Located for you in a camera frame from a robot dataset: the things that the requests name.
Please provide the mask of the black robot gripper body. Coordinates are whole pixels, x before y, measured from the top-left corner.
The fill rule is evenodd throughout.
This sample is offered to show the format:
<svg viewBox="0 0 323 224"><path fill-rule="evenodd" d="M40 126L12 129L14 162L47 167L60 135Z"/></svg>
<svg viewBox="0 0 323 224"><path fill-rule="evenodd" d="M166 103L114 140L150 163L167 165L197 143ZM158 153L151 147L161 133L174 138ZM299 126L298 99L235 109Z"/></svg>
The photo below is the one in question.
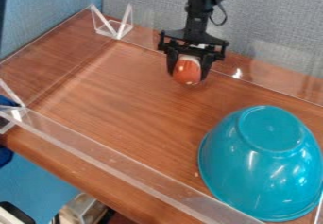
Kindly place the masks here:
<svg viewBox="0 0 323 224"><path fill-rule="evenodd" d="M214 60L223 60L229 44L229 41L206 32L191 37L183 29L163 30L159 33L158 50L163 51L171 59L177 59L181 54L185 54L198 58L210 55Z"/></svg>

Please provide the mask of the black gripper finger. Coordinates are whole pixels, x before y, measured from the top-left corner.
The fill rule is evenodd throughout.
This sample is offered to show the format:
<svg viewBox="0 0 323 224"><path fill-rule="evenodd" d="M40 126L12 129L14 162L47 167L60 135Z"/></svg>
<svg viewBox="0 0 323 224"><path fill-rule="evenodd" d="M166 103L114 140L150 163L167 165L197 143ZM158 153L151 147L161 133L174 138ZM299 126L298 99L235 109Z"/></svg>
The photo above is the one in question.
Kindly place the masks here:
<svg viewBox="0 0 323 224"><path fill-rule="evenodd" d="M167 52L167 67L169 67L170 75L174 74L174 68L175 68L178 59L179 59L179 52L177 49L170 47Z"/></svg>
<svg viewBox="0 0 323 224"><path fill-rule="evenodd" d="M209 72L213 67L213 63L217 61L217 57L214 54L206 54L202 57L202 62L201 62L201 80L205 80L207 78Z"/></svg>

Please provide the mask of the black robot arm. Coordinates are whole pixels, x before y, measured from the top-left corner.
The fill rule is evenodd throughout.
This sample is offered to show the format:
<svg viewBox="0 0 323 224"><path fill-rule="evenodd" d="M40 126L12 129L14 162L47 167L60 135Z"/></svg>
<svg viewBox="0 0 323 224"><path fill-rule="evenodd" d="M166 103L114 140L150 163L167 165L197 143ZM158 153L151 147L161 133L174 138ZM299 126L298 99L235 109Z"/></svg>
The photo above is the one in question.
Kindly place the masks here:
<svg viewBox="0 0 323 224"><path fill-rule="evenodd" d="M225 60L230 42L207 33L209 22L222 26L227 19L217 23L213 19L215 7L227 15L223 0L189 0L186 4L186 26L179 30L162 30L158 49L167 55L167 70L175 75L175 67L183 59L195 60L199 69L198 81L203 81L213 64Z"/></svg>

